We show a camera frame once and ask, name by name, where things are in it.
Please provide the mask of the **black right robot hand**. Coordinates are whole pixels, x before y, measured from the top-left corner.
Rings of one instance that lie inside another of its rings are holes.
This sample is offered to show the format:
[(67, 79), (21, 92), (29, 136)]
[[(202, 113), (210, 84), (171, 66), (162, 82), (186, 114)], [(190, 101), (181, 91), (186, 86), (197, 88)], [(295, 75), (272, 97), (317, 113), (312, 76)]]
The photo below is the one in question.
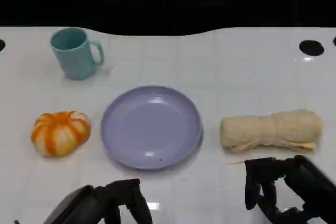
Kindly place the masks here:
[[(312, 218), (335, 223), (335, 184), (305, 156), (250, 159), (244, 164), (247, 210), (258, 206), (271, 223), (307, 223)], [(275, 181), (280, 178), (304, 201), (302, 210), (279, 210)]]

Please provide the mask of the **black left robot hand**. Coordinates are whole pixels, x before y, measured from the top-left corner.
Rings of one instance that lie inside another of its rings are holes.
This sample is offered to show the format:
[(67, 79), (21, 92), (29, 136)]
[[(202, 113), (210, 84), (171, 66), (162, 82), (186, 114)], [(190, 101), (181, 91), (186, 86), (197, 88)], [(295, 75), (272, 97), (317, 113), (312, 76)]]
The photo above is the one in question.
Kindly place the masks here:
[(120, 206), (126, 206), (136, 223), (152, 223), (140, 191), (139, 179), (114, 181), (103, 187), (87, 185), (68, 194), (44, 223), (121, 223)]

